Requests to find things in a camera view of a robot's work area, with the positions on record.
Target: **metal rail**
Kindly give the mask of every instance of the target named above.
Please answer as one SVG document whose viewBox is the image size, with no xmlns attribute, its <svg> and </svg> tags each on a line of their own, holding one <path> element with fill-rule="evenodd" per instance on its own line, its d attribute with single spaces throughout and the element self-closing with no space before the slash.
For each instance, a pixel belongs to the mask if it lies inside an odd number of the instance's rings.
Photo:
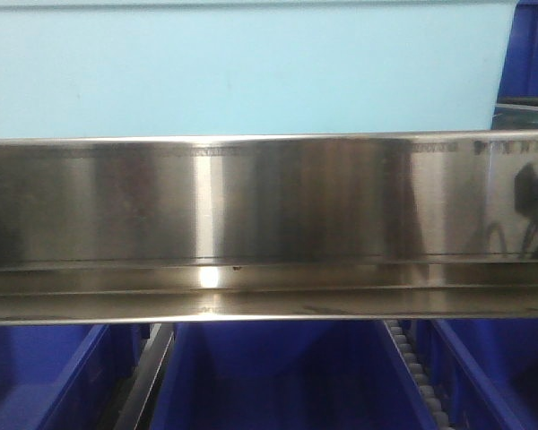
<svg viewBox="0 0 538 430">
<path fill-rule="evenodd" d="M 538 131 L 0 141 L 0 323 L 538 315 Z"/>
</svg>

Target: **light blue panel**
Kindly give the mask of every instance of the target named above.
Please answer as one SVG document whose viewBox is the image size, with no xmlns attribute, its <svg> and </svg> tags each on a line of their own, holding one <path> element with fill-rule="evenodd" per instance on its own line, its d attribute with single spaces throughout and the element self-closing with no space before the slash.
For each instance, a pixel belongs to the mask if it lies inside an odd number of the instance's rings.
<svg viewBox="0 0 538 430">
<path fill-rule="evenodd" d="M 488 128 L 513 9 L 4 9 L 0 137 Z"/>
</svg>

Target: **reflective metal surface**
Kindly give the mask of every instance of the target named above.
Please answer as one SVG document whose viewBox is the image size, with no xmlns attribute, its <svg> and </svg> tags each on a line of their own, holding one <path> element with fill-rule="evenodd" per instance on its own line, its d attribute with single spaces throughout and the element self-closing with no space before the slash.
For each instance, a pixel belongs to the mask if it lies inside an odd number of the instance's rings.
<svg viewBox="0 0 538 430">
<path fill-rule="evenodd" d="M 51 273 L 50 287 L 57 282 L 58 292 L 39 293 L 38 282 L 34 294 L 0 295 L 0 324 L 16 323 L 92 323 L 92 322 L 145 322 L 145 321 L 211 321 L 224 319 L 321 319 L 321 318 L 397 318 L 434 316 L 534 316 L 538 317 L 538 265 L 515 264 L 516 268 L 495 279 L 502 269 L 487 271 L 482 267 L 456 267 L 447 272 L 447 266 L 420 267 L 408 277 L 394 283 L 393 273 L 381 279 L 381 285 L 367 285 L 369 278 L 360 273 L 367 272 L 358 267 L 329 268 L 336 272 L 318 283 L 306 280 L 306 268 L 298 276 L 291 275 L 278 265 L 269 268 L 244 267 L 240 271 L 245 279 L 257 279 L 252 286 L 229 280 L 218 283 L 211 281 L 211 274 L 203 275 L 198 267 L 185 269 L 186 276 L 198 280 L 191 288 L 187 284 L 176 283 L 175 269 L 171 269 L 169 288 L 152 288 L 151 279 L 155 274 L 146 272 L 137 277 L 146 281 L 143 289 L 135 287 L 128 279 L 132 273 L 121 273 L 125 284 L 119 286 L 116 274 L 114 291 L 79 291 L 80 276 L 88 279 L 88 273 L 72 277 L 56 278 Z M 396 271 L 404 271 L 403 265 L 396 265 Z M 220 279 L 224 279 L 224 268 Z M 470 284 L 462 282 L 463 273 L 483 282 Z M 514 274 L 519 281 L 512 283 Z M 286 277 L 286 281 L 275 285 L 273 278 Z M 107 287 L 101 282 L 98 288 Z M 73 293 L 60 293 L 69 288 Z"/>
<path fill-rule="evenodd" d="M 538 131 L 0 141 L 0 323 L 429 314 L 538 314 Z"/>
<path fill-rule="evenodd" d="M 0 267 L 538 258 L 538 132 L 0 142 Z"/>
</svg>

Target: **stainless steel rail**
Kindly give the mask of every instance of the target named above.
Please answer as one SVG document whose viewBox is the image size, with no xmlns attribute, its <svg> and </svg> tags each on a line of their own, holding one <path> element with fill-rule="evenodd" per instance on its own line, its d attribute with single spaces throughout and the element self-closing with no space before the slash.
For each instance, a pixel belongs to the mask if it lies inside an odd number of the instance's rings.
<svg viewBox="0 0 538 430">
<path fill-rule="evenodd" d="M 0 141 L 0 323 L 538 315 L 538 131 Z"/>
</svg>

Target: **blue plastic bin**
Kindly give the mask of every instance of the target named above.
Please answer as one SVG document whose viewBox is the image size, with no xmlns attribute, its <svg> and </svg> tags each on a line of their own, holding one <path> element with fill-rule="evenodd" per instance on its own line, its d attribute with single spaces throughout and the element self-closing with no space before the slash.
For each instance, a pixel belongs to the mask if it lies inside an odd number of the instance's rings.
<svg viewBox="0 0 538 430">
<path fill-rule="evenodd" d="M 150 338 L 150 324 L 116 324 L 110 326 L 115 350 L 116 375 L 127 378 L 137 367 L 143 345 Z"/>
<path fill-rule="evenodd" d="M 437 430 L 383 323 L 312 324 L 322 334 L 296 360 L 255 375 L 239 354 L 242 374 L 219 375 L 211 324 L 180 324 L 151 429 Z"/>
<path fill-rule="evenodd" d="M 436 320 L 411 327 L 455 429 L 538 430 L 538 320 Z"/>
<path fill-rule="evenodd" d="M 499 95 L 538 97 L 538 0 L 516 7 Z"/>
<path fill-rule="evenodd" d="M 116 382 L 108 326 L 0 327 L 0 430 L 92 430 Z"/>
</svg>

